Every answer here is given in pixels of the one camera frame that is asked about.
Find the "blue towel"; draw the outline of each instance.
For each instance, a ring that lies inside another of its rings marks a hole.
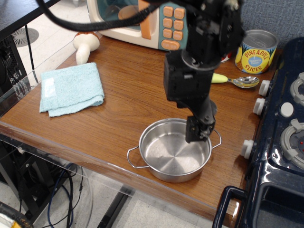
[[[101,105],[104,97],[96,63],[41,74],[40,112],[48,111],[50,117]]]

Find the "white mushroom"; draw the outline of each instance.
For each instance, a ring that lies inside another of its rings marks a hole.
[[[73,40],[76,48],[77,65],[87,63],[90,52],[95,51],[99,47],[99,38],[93,32],[78,32]]]

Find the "towel label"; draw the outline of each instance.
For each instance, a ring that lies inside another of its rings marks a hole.
[[[57,96],[53,77],[44,80],[43,87],[44,87],[44,97]]]

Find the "toy microwave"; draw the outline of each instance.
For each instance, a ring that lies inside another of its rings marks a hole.
[[[149,6],[143,0],[87,0],[91,22],[125,19]],[[102,35],[161,50],[184,49],[188,39],[185,8],[167,2],[139,25],[99,31]]]

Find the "white knob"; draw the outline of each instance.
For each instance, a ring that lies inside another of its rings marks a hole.
[[[269,89],[270,81],[269,80],[263,80],[260,86],[260,90],[258,91],[258,94],[261,96],[266,96],[267,91]]]
[[[280,113],[285,118],[290,117],[294,113],[293,105],[289,102],[285,102],[280,108]]]
[[[250,157],[252,147],[253,147],[253,140],[244,140],[243,146],[242,146],[242,151],[241,155],[245,158],[248,159]]]
[[[262,114],[262,110],[265,104],[265,99],[264,98],[258,98],[256,100],[256,104],[253,108],[253,113],[257,114],[257,115],[261,115]]]

